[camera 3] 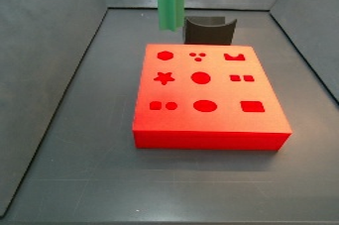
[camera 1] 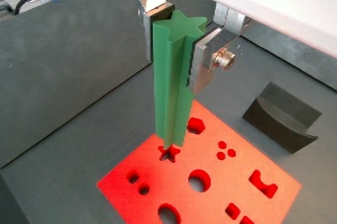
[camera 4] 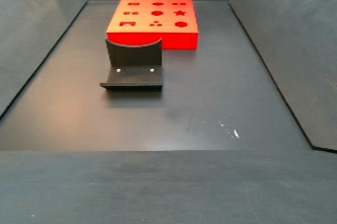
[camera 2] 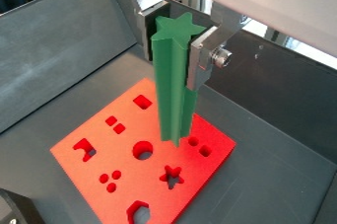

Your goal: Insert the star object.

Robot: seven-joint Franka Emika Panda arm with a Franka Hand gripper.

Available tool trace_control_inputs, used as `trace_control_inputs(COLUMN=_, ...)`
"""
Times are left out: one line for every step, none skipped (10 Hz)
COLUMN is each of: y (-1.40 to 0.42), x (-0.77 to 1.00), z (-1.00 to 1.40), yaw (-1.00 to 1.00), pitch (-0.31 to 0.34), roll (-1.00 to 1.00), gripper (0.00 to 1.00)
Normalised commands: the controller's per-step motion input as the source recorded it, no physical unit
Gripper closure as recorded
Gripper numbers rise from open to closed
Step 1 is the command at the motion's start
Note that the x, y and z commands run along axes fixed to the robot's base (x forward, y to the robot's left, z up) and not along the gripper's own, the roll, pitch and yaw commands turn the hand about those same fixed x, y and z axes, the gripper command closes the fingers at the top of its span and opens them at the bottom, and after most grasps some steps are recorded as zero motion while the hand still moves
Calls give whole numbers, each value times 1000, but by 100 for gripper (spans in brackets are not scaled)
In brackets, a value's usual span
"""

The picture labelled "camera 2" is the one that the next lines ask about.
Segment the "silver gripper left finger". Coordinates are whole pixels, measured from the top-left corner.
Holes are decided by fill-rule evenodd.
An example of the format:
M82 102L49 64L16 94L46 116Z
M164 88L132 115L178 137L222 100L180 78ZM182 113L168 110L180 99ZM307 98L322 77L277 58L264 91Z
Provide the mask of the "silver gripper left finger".
M140 30L145 58L152 61L150 36L156 32L154 18L160 11L166 7L166 2L164 0L132 0L132 4L134 7L134 16L137 28Z

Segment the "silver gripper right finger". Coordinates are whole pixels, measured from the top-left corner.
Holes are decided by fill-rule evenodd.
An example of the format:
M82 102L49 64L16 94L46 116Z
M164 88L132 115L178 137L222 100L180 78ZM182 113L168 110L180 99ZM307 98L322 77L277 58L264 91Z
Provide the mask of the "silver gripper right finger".
M186 88L197 91L210 77L212 68L224 68L232 52L225 48L228 39L250 22L250 18L220 3L212 4L210 20L216 23L190 43Z

